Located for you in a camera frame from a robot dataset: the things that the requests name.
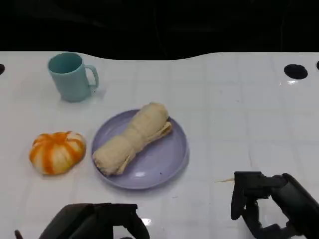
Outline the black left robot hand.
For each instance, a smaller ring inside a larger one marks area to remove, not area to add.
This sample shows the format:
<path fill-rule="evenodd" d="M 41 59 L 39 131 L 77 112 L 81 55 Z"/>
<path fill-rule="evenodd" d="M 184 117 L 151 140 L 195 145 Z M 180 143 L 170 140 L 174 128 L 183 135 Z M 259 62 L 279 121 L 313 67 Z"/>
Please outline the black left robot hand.
<path fill-rule="evenodd" d="M 131 237 L 149 239 L 136 204 L 69 204 L 63 207 L 40 235 L 41 239 L 112 239 L 113 227 L 124 227 Z"/>

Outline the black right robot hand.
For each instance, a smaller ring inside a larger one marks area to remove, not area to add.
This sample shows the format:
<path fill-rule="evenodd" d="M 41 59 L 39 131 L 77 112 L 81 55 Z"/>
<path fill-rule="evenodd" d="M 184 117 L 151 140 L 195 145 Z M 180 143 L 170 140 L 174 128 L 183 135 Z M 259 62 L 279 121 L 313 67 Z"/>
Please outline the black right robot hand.
<path fill-rule="evenodd" d="M 236 171 L 231 201 L 231 219 L 243 218 L 256 239 L 290 239 L 319 237 L 319 204 L 290 174 L 267 177 L 257 171 Z M 259 199 L 272 198 L 288 218 L 286 226 L 262 227 Z"/>

